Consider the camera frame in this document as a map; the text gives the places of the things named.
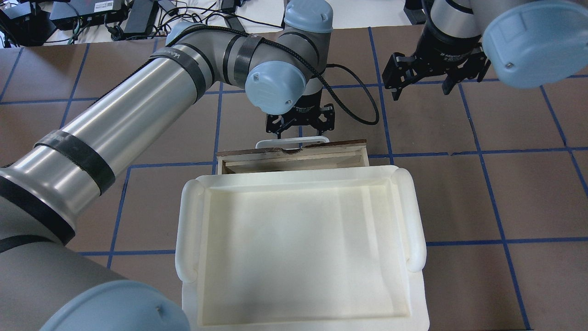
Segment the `sticker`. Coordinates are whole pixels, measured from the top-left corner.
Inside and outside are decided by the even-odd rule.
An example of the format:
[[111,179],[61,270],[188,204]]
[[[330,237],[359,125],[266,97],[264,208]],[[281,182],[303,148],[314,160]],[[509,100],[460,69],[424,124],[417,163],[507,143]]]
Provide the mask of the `sticker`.
[[97,2],[94,5],[94,12],[111,11],[114,8],[114,1]]

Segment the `black ring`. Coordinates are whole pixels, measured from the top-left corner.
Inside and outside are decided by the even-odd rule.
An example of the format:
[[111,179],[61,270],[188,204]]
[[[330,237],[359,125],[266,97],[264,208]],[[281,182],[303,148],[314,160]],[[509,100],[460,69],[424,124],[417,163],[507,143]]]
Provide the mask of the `black ring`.
[[10,201],[43,224],[65,245],[74,236],[72,227],[55,210],[24,188],[0,176],[0,197]]
[[235,44],[235,41],[237,41],[237,39],[239,39],[240,37],[241,37],[240,35],[236,35],[233,38],[231,38],[231,40],[229,41],[229,45],[226,46],[225,54],[222,57],[222,74],[225,79],[225,83],[227,83],[227,84],[230,84],[230,82],[229,82],[229,55],[230,55],[230,51],[233,49],[233,45]]
[[199,50],[196,46],[191,45],[191,44],[189,44],[187,42],[179,42],[176,45],[183,45],[183,46],[189,47],[191,50],[193,50],[196,53],[198,53],[198,55],[202,56],[202,58],[204,59],[204,61],[206,62],[206,64],[208,64],[208,68],[211,70],[212,82],[214,83],[216,81],[215,69],[213,68],[212,63],[208,59],[208,57],[206,57],[206,55],[204,55],[204,52],[202,52],[201,50]]
[[455,2],[454,0],[445,0],[451,7],[454,7],[455,9],[457,9],[460,12],[464,12],[466,14],[474,14],[474,12],[472,11],[471,8],[462,6],[460,4],[458,4],[457,2]]
[[184,68],[184,70],[192,78],[194,86],[196,87],[196,101],[202,98],[204,92],[206,91],[206,81],[204,80],[202,70],[200,70],[200,67],[198,66],[198,62],[196,62],[194,58],[192,58],[185,52],[182,52],[179,49],[172,47],[160,48],[155,53],[151,54],[151,56],[149,57],[149,59],[155,58],[171,59],[175,61],[177,64],[179,64],[182,68]]
[[100,195],[114,184],[116,178],[108,163],[78,137],[61,130],[54,130],[39,140],[35,147],[39,145],[60,152],[80,169],[86,171],[98,185]]
[[319,62],[320,61],[319,49],[316,47],[315,43],[312,42],[312,40],[310,40],[310,38],[308,38],[307,36],[305,36],[305,35],[303,35],[303,34],[301,34],[299,32],[294,32],[294,31],[286,32],[285,34],[282,34],[280,36],[280,38],[282,36],[285,36],[285,35],[295,35],[295,36],[299,36],[300,38],[306,40],[310,44],[310,46],[312,46],[312,49],[315,50],[316,62]]
[[247,75],[249,74],[251,58],[262,40],[262,36],[249,35],[239,48],[237,57],[235,58],[235,84],[245,84]]
[[37,236],[36,234],[20,234],[18,236],[12,236],[0,240],[0,253],[4,253],[7,250],[17,248],[18,246],[44,242],[52,243],[53,240]]

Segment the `white bin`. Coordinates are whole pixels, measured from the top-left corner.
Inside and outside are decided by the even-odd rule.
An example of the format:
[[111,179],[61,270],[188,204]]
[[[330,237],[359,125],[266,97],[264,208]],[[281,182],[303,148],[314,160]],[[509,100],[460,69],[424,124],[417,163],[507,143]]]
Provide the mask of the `white bin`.
[[176,269],[192,330],[424,331],[426,246],[408,171],[201,176]]

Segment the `light blue joint cap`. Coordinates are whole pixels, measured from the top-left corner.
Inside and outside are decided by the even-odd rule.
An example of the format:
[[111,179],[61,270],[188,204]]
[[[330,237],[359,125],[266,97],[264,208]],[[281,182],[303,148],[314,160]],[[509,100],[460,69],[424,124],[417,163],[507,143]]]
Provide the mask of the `light blue joint cap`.
[[556,82],[588,64],[588,9],[563,0],[517,6],[488,25],[482,44],[503,83]]
[[165,37],[165,44],[169,44],[174,38],[176,38],[180,33],[182,33],[185,29],[191,27],[192,25],[201,25],[200,23],[192,23],[186,21],[180,21],[178,24],[174,25],[171,32],[167,37]]
[[97,285],[61,307],[40,331],[190,331],[186,315],[159,291],[132,280]]
[[328,34],[333,31],[333,8],[325,0],[292,0],[284,22],[303,31]]
[[294,65],[268,61],[257,65],[245,81],[245,93],[251,103],[266,114],[282,115],[304,93],[306,80]]

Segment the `white handle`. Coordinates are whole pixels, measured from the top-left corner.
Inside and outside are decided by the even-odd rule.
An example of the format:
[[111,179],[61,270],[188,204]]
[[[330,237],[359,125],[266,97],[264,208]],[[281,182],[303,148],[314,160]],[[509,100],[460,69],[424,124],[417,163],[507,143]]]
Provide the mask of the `white handle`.
[[278,147],[288,144],[303,144],[303,143],[328,143],[329,139],[322,135],[316,135],[314,137],[296,137],[296,138],[284,138],[284,139],[269,139],[262,140],[255,144],[255,148],[267,148],[267,147]]
[[406,169],[399,168],[392,174],[392,182],[398,185],[400,205],[405,218],[406,234],[409,243],[409,258],[406,268],[411,272],[420,272],[427,259],[427,244],[420,220],[419,204],[416,201],[415,184]]
[[191,180],[184,185],[176,241],[176,272],[184,283],[193,283],[198,278],[198,258],[202,223],[194,222],[198,214],[198,196],[204,193],[204,187],[198,180]]

